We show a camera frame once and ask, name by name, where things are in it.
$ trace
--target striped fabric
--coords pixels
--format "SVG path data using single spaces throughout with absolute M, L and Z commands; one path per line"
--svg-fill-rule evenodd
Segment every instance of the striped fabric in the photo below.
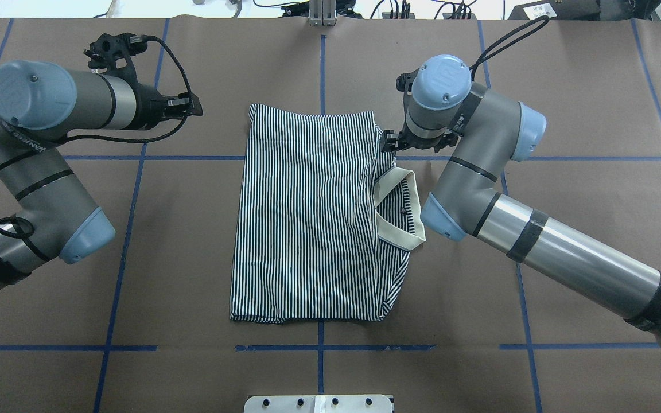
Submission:
M 424 240 L 414 176 L 375 202 L 375 184 L 404 170 L 379 152 L 371 112 L 299 115 L 254 104 L 249 116 L 231 319 L 382 320 L 410 252 L 381 240 L 380 225 Z

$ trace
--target gray robot arm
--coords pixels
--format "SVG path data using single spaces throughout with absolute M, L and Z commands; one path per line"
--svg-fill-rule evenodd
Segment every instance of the gray robot arm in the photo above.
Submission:
M 493 189 L 510 159 L 534 151 L 544 116 L 472 82 L 456 57 L 433 57 L 416 74 L 398 79 L 411 96 L 405 125 L 398 135 L 388 131 L 386 148 L 439 149 L 460 138 L 422 222 L 451 240 L 484 241 L 651 332 L 661 346 L 661 271 Z
M 105 74 L 22 60 L 0 67 L 0 180 L 22 207 L 0 223 L 0 289 L 56 257 L 78 262 L 115 236 L 57 151 L 69 131 L 150 129 L 202 115 L 192 94 L 162 96 L 137 82 L 130 56 L 146 49 L 145 39 L 103 34 L 86 55 Z M 123 68 L 116 67 L 120 59 L 127 60 Z

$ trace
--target blue joint cap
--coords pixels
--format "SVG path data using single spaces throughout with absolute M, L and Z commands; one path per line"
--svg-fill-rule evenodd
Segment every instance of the blue joint cap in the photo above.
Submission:
M 547 119 L 545 115 L 536 110 L 527 107 L 519 102 L 519 109 L 522 111 L 519 120 L 519 138 L 516 141 L 516 148 L 512 155 L 512 161 L 521 162 L 530 157 L 540 144 L 542 136 L 545 134 Z
M 461 59 L 449 54 L 431 57 L 412 82 L 412 97 L 428 110 L 447 110 L 471 91 L 471 73 Z
M 77 96 L 73 76 L 55 63 L 13 60 L 0 66 L 0 116 L 14 126 L 57 126 L 73 112 Z
M 102 209 L 96 208 L 68 240 L 59 257 L 66 264 L 75 264 L 107 245 L 115 235 L 116 231 Z
M 448 215 L 432 193 L 422 207 L 420 219 L 426 227 L 451 240 L 461 241 L 466 237 L 466 232 Z

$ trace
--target black and white striped garment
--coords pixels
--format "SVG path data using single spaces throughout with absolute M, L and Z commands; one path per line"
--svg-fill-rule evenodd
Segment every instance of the black and white striped garment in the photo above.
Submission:
M 249 117 L 231 319 L 382 320 L 425 240 L 414 173 L 379 151 L 372 112 Z

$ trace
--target white label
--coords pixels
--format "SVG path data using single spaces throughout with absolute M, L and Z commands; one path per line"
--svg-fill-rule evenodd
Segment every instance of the white label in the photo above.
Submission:
M 558 16 L 553 10 L 553 6 L 551 6 L 550 3 L 544 3 L 544 5 L 525 7 L 522 10 L 524 10 L 524 12 L 527 13 L 527 17 L 530 18 L 530 20 L 536 19 L 541 15 L 546 15 L 551 18 Z

